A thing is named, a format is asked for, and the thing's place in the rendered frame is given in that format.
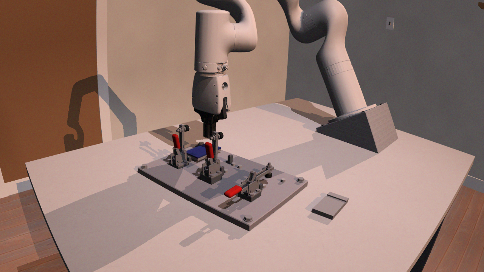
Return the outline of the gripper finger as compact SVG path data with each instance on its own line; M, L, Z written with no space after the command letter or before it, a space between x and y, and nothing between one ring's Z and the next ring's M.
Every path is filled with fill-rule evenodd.
M213 131L216 131L216 122L218 122L219 119L226 119L226 118L227 118L227 114L225 109L225 100L223 98L223 107L220 112L220 115L213 115L209 113L208 124L206 125L206 137L210 138L211 135L213 134Z
M200 111L200 110L196 110L195 108L194 108L194 111L201 116L201 122L203 122L203 137L206 138L206 125L208 124L209 113L206 113L206 112Z

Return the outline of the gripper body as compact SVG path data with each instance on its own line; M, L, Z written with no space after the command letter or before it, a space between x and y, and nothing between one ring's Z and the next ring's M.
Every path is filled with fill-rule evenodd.
M228 109L231 109L231 92L229 77L225 72L204 74L196 72L192 84L192 106L196 110L219 115L223 107L223 98Z

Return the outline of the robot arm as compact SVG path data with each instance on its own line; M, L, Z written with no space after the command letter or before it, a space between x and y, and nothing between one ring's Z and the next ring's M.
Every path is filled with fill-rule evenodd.
M253 11L245 0L196 0L220 10L196 12L195 71L220 74L228 70L230 52L250 52L258 41ZM323 0L303 11L299 0L277 0L292 36L312 43L325 36L316 54L317 65L326 85L336 122L376 107L367 106L345 48L348 15L337 0ZM230 15L236 23L230 23Z

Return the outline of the blue plate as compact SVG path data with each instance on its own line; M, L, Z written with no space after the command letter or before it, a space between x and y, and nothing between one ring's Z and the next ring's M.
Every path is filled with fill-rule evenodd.
M218 147L218 152L221 151L221 147ZM193 149L187 150L187 156L190 156L192 159L199 161L204 159L207 156L205 144L195 147Z

